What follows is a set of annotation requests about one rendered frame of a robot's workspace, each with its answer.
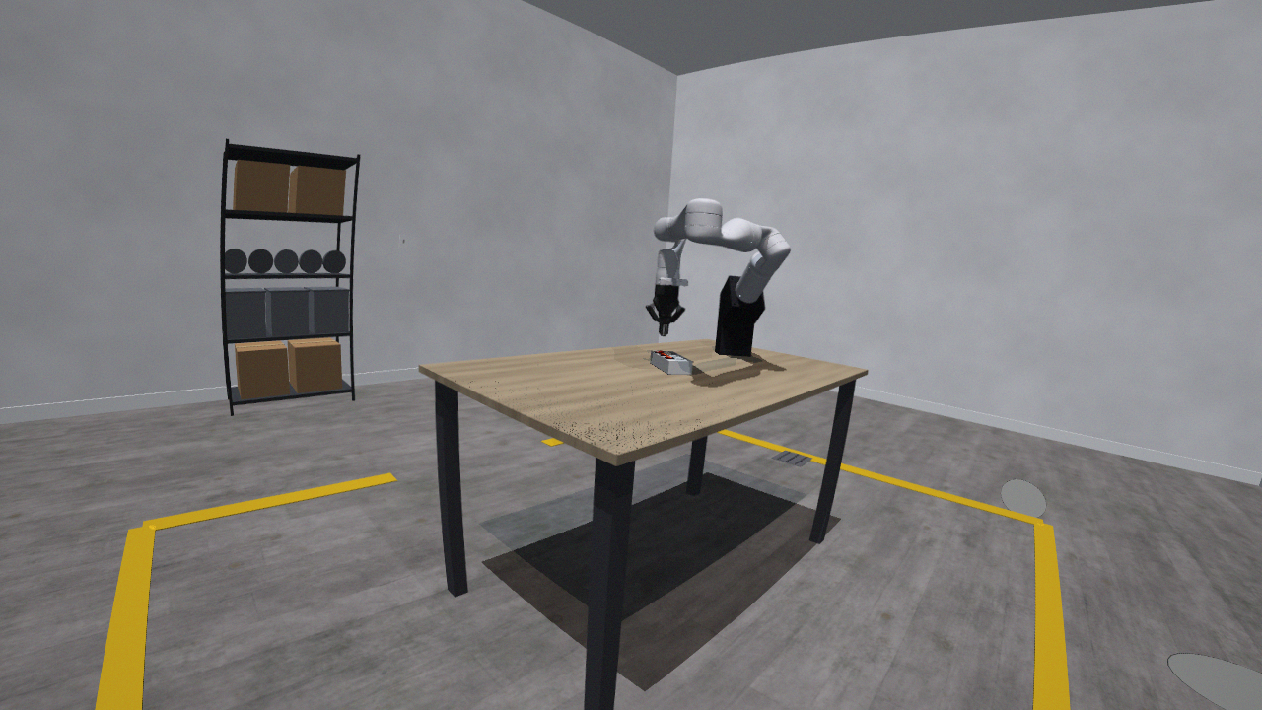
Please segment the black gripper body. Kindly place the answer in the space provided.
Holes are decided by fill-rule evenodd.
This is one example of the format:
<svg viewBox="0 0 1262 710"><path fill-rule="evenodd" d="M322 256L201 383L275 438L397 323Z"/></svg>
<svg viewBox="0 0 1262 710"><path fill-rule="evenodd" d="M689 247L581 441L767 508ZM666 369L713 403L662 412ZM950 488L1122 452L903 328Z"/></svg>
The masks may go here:
<svg viewBox="0 0 1262 710"><path fill-rule="evenodd" d="M671 309L674 311L679 306L679 298L676 296L679 296L679 286L655 286L655 298L652 301L658 306L658 311L663 311L663 301L666 301L666 311L668 303L674 303L674 309Z"/></svg>

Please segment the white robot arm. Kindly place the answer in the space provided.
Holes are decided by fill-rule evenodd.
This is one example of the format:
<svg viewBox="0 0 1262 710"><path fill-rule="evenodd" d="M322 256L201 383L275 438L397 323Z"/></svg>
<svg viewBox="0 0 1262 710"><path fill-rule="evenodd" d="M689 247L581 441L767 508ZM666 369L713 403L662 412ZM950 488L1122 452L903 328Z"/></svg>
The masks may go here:
<svg viewBox="0 0 1262 710"><path fill-rule="evenodd" d="M722 226L722 217L721 202L698 198L689 201L679 216L671 217L671 219L658 219L654 228L655 237L658 240L674 238L666 240L666 242L675 242L674 248L660 248L659 251L658 286L660 284L688 286L688 279L680 279L679 270L681 247L688 238L694 243L723 246L742 252L758 248L761 253L753 253L736 288L736 295L740 300L746 303L758 300L764 288L774 277L774 271L780 269L781 262L793 248L775 228L765 228L765 226L753 224L747 219L729 219ZM760 238L762 238L761 242Z"/></svg>

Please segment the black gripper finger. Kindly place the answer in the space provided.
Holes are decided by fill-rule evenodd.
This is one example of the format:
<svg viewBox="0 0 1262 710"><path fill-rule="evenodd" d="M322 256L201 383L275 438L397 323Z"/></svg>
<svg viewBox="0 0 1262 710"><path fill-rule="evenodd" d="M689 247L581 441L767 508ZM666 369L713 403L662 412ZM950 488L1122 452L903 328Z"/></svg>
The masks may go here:
<svg viewBox="0 0 1262 710"><path fill-rule="evenodd" d="M668 303L666 335L668 335L668 324L671 323L671 322L676 322L676 319L679 319L681 317L681 311L685 311L685 309L683 309L681 305L679 305L679 306L676 306L676 311L674 311L674 315L671 315L671 309L674 309L674 303Z"/></svg>
<svg viewBox="0 0 1262 710"><path fill-rule="evenodd" d="M654 309L655 309L654 305L655 305L655 303L651 301L650 305L646 305L646 309L647 309L649 314L651 315L652 320L658 320L658 323L660 324L660 327L659 327L659 334L660 335L666 335L666 301L663 301L663 311L659 311L659 317L658 317L658 311L654 311Z"/></svg>

